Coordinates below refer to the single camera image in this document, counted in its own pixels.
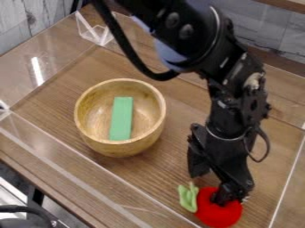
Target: red ball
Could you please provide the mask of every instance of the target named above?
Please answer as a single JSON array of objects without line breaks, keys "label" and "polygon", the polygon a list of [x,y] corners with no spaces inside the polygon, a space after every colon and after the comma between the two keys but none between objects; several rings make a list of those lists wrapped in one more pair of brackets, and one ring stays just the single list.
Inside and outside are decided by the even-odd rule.
[{"label": "red ball", "polygon": [[218,188],[203,188],[197,196],[198,211],[195,216],[202,222],[214,228],[226,228],[237,223],[241,218],[243,206],[239,201],[230,201],[223,207],[211,203],[211,195]]}]

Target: green block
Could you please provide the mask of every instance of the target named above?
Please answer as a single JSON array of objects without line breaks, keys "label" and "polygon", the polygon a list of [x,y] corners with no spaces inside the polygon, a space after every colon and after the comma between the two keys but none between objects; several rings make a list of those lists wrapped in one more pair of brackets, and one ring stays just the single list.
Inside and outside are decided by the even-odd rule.
[{"label": "green block", "polygon": [[131,138],[132,127],[132,97],[115,97],[110,126],[110,140],[122,141]]}]

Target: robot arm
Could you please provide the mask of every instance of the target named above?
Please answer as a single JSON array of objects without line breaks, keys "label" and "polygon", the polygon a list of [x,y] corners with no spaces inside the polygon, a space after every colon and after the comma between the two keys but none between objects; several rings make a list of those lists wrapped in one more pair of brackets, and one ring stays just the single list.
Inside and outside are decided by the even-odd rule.
[{"label": "robot arm", "polygon": [[[206,78],[213,100],[206,126],[193,124],[189,137],[190,176],[205,175],[210,169],[222,183],[211,201],[223,205],[243,201],[254,189],[246,159],[256,162],[269,153],[268,136],[260,123],[268,117],[270,105],[265,91],[262,63],[247,53],[234,37],[234,25],[203,0],[115,0],[136,17],[157,39],[158,55],[169,72],[147,69],[127,42],[123,30],[103,0],[92,0],[112,31],[127,58],[155,80],[174,78],[182,72],[195,72]],[[256,137],[266,141],[266,155],[251,155]]]}]

